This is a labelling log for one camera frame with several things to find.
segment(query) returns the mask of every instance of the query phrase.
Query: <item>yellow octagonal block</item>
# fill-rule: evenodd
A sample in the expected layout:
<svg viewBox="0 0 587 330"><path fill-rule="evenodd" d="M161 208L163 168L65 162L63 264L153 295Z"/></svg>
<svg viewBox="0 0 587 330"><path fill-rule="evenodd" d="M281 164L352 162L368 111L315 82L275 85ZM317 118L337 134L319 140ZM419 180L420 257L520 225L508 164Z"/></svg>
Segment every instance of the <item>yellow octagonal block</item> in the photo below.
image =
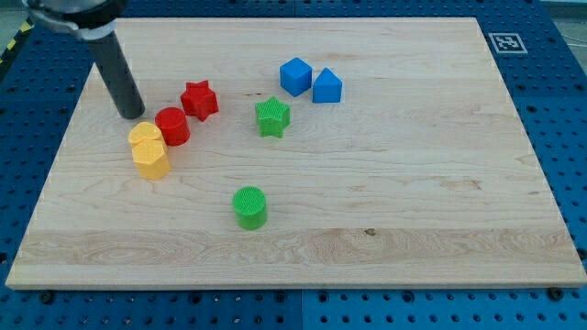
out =
<svg viewBox="0 0 587 330"><path fill-rule="evenodd" d="M165 140L163 139L163 134L155 124L149 122L141 122L138 123L130 131L130 133L128 133L128 143L130 143L131 147L135 147L146 140L161 141L165 148L165 152L167 152L167 145L165 144Z"/></svg>
<svg viewBox="0 0 587 330"><path fill-rule="evenodd" d="M145 140L132 148L132 159L145 179L160 180L172 169L165 152L165 143Z"/></svg>

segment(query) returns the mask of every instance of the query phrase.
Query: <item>yellow-black caution tape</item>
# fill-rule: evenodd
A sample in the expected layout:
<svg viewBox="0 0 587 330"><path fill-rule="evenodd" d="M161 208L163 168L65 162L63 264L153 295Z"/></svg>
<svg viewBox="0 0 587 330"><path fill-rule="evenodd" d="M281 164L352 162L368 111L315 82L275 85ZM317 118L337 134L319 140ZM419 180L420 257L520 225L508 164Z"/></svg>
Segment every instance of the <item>yellow-black caution tape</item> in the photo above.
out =
<svg viewBox="0 0 587 330"><path fill-rule="evenodd" d="M20 50L25 45L25 41L30 35L31 29L33 27L33 22L30 20L30 18L27 18L12 40L8 43L8 45L6 45L6 49L2 52L2 55L0 55L0 82L8 74L10 66L17 57Z"/></svg>

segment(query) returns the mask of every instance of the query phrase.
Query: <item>blue block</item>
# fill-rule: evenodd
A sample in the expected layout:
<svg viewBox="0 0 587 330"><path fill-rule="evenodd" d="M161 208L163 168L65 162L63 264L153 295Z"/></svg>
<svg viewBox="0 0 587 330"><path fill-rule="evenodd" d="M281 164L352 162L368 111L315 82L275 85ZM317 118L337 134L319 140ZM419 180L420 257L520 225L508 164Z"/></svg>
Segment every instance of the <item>blue block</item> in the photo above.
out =
<svg viewBox="0 0 587 330"><path fill-rule="evenodd" d="M329 69L322 70L314 82L313 103L338 103L342 95L342 81Z"/></svg>
<svg viewBox="0 0 587 330"><path fill-rule="evenodd" d="M279 74L282 88L293 97L309 90L312 86L312 67L299 58L282 65Z"/></svg>

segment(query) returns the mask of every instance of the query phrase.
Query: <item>red cylinder block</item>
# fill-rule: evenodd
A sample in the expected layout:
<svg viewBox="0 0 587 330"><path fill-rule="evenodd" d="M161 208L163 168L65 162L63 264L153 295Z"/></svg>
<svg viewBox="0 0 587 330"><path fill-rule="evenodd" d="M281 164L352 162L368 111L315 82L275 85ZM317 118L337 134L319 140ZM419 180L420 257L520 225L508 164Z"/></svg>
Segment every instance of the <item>red cylinder block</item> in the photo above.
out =
<svg viewBox="0 0 587 330"><path fill-rule="evenodd" d="M161 130L168 146L180 146L190 138L185 112L176 107L165 108L155 116L155 124Z"/></svg>

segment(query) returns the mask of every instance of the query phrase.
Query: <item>cutting board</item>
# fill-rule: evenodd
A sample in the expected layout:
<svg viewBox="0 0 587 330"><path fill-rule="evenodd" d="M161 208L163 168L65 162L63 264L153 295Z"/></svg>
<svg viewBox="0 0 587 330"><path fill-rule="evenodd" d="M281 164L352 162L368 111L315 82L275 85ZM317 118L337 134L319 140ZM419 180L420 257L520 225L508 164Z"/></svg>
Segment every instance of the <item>cutting board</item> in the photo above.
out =
<svg viewBox="0 0 587 330"><path fill-rule="evenodd" d="M587 279L473 18L120 19L147 106L125 120L94 68L7 285L13 289L578 287ZM291 97L293 57L344 81ZM189 119L172 172L138 175L127 134L186 82L220 112ZM283 138L254 105L291 106ZM265 191L237 226L232 196Z"/></svg>

